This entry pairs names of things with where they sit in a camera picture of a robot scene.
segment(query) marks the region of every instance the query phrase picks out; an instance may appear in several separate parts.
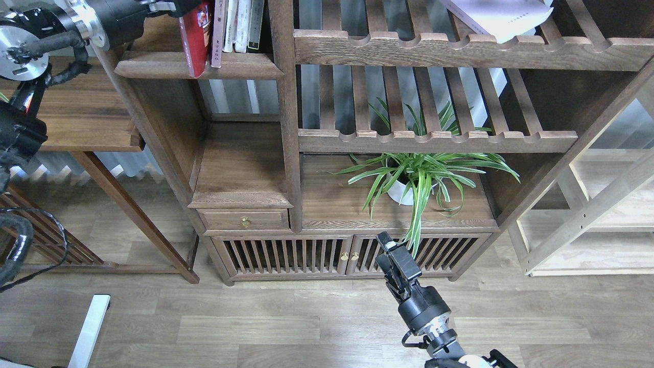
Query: spider plant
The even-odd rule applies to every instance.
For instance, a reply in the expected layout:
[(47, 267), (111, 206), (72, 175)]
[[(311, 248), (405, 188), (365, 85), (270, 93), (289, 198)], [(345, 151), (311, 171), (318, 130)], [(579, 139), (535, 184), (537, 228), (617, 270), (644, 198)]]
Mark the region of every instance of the spider plant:
[[(371, 108), (377, 116), (390, 128), (388, 120), (388, 106), (386, 103), (377, 98), (386, 114), (380, 112), (372, 104)], [(413, 117), (413, 131), (419, 136), (427, 134), (422, 111), (418, 116), (411, 106), (406, 105)], [(459, 135), (458, 124), (454, 109), (451, 103), (439, 112), (441, 129), (452, 132), (452, 135)], [(348, 184), (355, 183), (365, 177), (374, 177), (372, 186), (368, 191), (368, 196), (363, 205), (362, 211), (370, 206), (370, 217), (372, 218), (375, 205), (379, 197), (387, 193), (396, 181), (405, 181), (406, 188), (402, 198), (409, 191), (413, 194), (413, 209), (411, 212), (411, 224), (402, 238), (401, 242), (406, 242), (406, 247), (411, 250), (413, 257), (418, 254), (422, 230), (422, 213), (427, 207), (427, 202), (431, 195), (436, 197), (436, 203), (443, 210), (443, 215), (454, 216), (464, 205), (464, 186), (475, 188), (476, 184), (470, 178), (462, 173), (485, 174), (486, 171), (481, 168), (502, 170), (511, 174), (517, 181), (520, 181), (518, 173), (513, 171), (500, 155), (494, 153), (382, 153), (378, 157), (368, 160), (360, 160), (350, 154), (355, 165), (344, 169), (335, 174), (349, 174), (357, 172), (364, 168), (373, 166), (374, 168), (362, 172), (350, 180)], [(458, 191), (461, 198), (461, 205), (446, 207), (444, 203), (451, 202), (451, 189), (446, 186), (447, 182)]]

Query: wooden shelf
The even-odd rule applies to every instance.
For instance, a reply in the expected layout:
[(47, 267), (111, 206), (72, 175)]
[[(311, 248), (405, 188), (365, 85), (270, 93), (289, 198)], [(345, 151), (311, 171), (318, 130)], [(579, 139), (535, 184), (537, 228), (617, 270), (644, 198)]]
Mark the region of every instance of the wooden shelf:
[[(583, 190), (594, 198), (621, 177), (647, 150), (589, 149), (572, 163)], [(654, 183), (633, 192), (606, 212), (593, 231), (654, 231)]]
[[(555, 1), (555, 12), (537, 28), (535, 36), (517, 36), (498, 44), (491, 35), (473, 33), (453, 19), (456, 40), (433, 33), (423, 0), (408, 1), (407, 16), (413, 26), (412, 40), (389, 32), (381, 0), (367, 0), (367, 37), (351, 37), (341, 31), (340, 6), (323, 5), (323, 29), (296, 29), (298, 64), (347, 64), (381, 66), (506, 67), (536, 69), (637, 71), (654, 56), (651, 30), (635, 29), (648, 24), (654, 11), (649, 2), (630, 5), (629, 18), (613, 22), (618, 0), (588, 5), (582, 0)], [(634, 19), (634, 15), (643, 19)]]
[[(127, 78), (191, 79), (182, 49), (177, 20), (170, 17), (148, 18), (145, 33), (125, 51), (116, 73)], [(283, 73), (272, 55), (225, 52), (222, 66), (207, 69), (200, 79), (279, 79)]]
[[(518, 225), (511, 239), (533, 251), (565, 221), (532, 210)], [(654, 274), (654, 238), (650, 232), (587, 232), (558, 249), (532, 270), (533, 276), (575, 274)]]
[(290, 208), (277, 122), (213, 123), (190, 208)]
[(352, 67), (354, 121), (336, 122), (334, 118), (334, 79), (330, 65), (320, 66), (320, 127), (300, 129), (300, 150), (304, 152), (494, 152), (494, 153), (551, 153), (566, 152), (577, 140), (572, 131), (547, 131), (534, 110), (522, 75), (517, 69), (505, 70), (510, 95), (517, 101), (519, 117), (505, 116), (502, 104), (488, 69), (476, 69), (488, 116), (491, 133), (475, 130), (469, 103), (457, 68), (445, 68), (453, 107), (458, 119), (460, 136), (441, 131), (438, 110), (434, 102), (434, 88), (427, 68), (413, 68), (415, 84), (428, 133), (416, 136), (407, 130), (403, 113), (398, 73), (394, 67), (383, 67), (386, 101), (391, 131), (384, 126), (374, 130), (366, 91), (364, 67)]
[[(63, 71), (73, 58), (50, 57), (54, 73)], [(50, 87), (41, 103), (39, 119), (48, 128), (43, 151), (141, 151), (143, 140), (96, 58), (87, 75)], [(8, 98), (18, 82), (0, 81)]]
[[(361, 211), (372, 180), (363, 179), (352, 185), (352, 175), (333, 175), (352, 165), (348, 156), (305, 155), (302, 174), (304, 222), (303, 231), (349, 231), (376, 234), (379, 230), (405, 231), (411, 219), (411, 206), (400, 206), (387, 195), (380, 197), (373, 219), (366, 209)], [(477, 188), (465, 191), (465, 206), (454, 217), (443, 216), (432, 198), (422, 216), (422, 231), (430, 233), (494, 232), (497, 231), (486, 194), (478, 175), (471, 175)], [(453, 199), (452, 206), (460, 204)]]

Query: drawer knob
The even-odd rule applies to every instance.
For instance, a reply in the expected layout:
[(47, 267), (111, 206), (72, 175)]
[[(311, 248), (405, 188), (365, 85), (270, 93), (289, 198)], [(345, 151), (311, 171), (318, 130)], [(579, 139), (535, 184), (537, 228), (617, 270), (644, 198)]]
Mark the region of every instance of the drawer knob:
[(252, 221), (250, 221), (250, 219), (248, 219), (247, 217), (245, 217), (245, 216), (241, 217), (241, 227), (244, 227), (244, 228), (247, 229), (247, 228), (250, 227), (251, 223), (252, 223)]

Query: slatted cabinet door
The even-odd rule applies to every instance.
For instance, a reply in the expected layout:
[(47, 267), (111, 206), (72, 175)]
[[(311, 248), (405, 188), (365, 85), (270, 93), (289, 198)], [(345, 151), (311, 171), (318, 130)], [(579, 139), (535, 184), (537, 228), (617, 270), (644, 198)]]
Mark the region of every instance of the slatted cabinet door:
[[(416, 263), (425, 276), (450, 277), (463, 259), (470, 257), (490, 234), (425, 234), (418, 247)], [(398, 242), (401, 235), (391, 235)], [(356, 235), (352, 244), (347, 274), (380, 277), (383, 274), (375, 258), (383, 252), (374, 235)]]
[(345, 275), (352, 236), (213, 237), (234, 280)]

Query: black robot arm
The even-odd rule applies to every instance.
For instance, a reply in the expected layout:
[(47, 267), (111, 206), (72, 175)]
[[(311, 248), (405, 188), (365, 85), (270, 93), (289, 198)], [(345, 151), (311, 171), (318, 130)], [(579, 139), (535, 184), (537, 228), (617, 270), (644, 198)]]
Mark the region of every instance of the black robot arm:
[[(450, 308), (433, 286), (418, 282), (422, 271), (407, 249), (397, 244), (387, 232), (377, 235), (384, 253), (375, 259), (384, 271), (388, 290), (398, 302), (398, 312), (409, 328), (402, 339), (408, 348), (427, 350), (432, 357), (425, 363), (431, 368), (516, 368), (497, 350), (490, 357), (466, 355), (456, 339), (456, 332), (447, 326)], [(423, 336), (420, 343), (407, 343), (411, 336)]]

